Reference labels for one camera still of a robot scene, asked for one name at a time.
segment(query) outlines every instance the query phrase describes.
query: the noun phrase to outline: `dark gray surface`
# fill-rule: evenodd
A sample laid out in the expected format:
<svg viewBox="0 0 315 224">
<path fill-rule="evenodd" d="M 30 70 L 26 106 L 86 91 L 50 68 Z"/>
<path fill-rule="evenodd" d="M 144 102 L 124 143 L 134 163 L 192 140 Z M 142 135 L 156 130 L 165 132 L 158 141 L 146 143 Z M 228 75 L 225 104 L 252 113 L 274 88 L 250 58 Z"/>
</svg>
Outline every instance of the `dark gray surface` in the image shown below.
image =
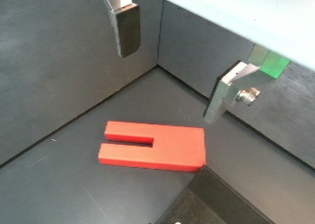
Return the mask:
<svg viewBox="0 0 315 224">
<path fill-rule="evenodd" d="M 1 223 L 153 223 L 190 181 L 103 166 L 108 120 L 205 128 L 209 167 L 274 223 L 313 224 L 315 172 L 233 118 L 209 127 L 205 100 L 154 69 L 0 170 Z"/>
<path fill-rule="evenodd" d="M 250 107 L 238 103 L 229 111 L 315 168 L 315 72 L 290 63 L 258 89 Z"/>
<path fill-rule="evenodd" d="M 230 65 L 246 63 L 253 44 L 165 2 L 158 64 L 204 96 Z M 260 86 L 250 107 L 230 112 L 315 168 L 315 73 L 290 63 L 280 79 Z"/>
<path fill-rule="evenodd" d="M 0 0 L 0 164 L 156 66 L 161 0 L 133 1 L 121 59 L 102 0 Z"/>
</svg>

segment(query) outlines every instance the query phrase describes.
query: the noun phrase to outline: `gray wall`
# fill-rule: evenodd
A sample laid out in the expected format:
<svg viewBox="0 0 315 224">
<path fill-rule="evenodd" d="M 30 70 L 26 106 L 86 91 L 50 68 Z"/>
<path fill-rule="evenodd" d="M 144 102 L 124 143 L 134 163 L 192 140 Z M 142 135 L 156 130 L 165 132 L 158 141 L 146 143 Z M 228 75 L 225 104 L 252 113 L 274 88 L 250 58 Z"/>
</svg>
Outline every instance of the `gray wall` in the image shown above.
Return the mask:
<svg viewBox="0 0 315 224">
<path fill-rule="evenodd" d="M 117 56 L 102 0 L 0 0 L 0 164 L 156 65 L 161 0 L 141 47 Z"/>
<path fill-rule="evenodd" d="M 216 78 L 246 58 L 253 43 L 165 2 L 158 65 L 204 96 Z M 290 63 L 281 78 L 260 89 L 250 107 L 230 112 L 315 168 L 315 73 Z"/>
</svg>

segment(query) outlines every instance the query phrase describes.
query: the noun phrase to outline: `bolt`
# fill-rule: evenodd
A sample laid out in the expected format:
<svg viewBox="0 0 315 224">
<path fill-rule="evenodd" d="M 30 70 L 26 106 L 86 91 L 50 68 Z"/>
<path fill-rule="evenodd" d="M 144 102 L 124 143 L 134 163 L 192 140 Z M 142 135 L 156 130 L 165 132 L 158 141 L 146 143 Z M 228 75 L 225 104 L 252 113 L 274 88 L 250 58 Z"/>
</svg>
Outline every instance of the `bolt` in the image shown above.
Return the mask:
<svg viewBox="0 0 315 224">
<path fill-rule="evenodd" d="M 241 101 L 246 106 L 250 106 L 258 94 L 260 91 L 256 88 L 248 88 L 245 90 L 240 90 L 236 97 L 236 101 Z"/>
</svg>

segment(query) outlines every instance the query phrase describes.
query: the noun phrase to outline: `gray floor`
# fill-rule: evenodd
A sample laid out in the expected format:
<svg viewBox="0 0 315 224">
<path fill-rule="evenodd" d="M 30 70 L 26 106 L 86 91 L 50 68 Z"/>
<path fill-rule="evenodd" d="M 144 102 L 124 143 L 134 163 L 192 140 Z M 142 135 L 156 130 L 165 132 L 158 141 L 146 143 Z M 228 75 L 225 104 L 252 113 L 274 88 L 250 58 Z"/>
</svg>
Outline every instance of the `gray floor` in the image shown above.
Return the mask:
<svg viewBox="0 0 315 224">
<path fill-rule="evenodd" d="M 154 69 L 0 170 L 0 223 L 148 224 L 193 174 L 99 165 L 108 120 L 205 128 L 206 161 L 274 223 L 313 224 L 315 172 Z"/>
</svg>

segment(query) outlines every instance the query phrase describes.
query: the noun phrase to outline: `red block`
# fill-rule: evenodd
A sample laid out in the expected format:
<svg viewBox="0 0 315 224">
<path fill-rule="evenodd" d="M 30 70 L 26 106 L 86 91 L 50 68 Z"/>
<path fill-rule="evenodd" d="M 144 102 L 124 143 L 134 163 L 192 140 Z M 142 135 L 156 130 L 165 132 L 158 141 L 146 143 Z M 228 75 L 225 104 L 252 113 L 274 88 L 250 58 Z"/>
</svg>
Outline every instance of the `red block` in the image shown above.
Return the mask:
<svg viewBox="0 0 315 224">
<path fill-rule="evenodd" d="M 108 122 L 105 138 L 152 147 L 101 144 L 101 164 L 197 172 L 205 164 L 202 128 Z"/>
</svg>

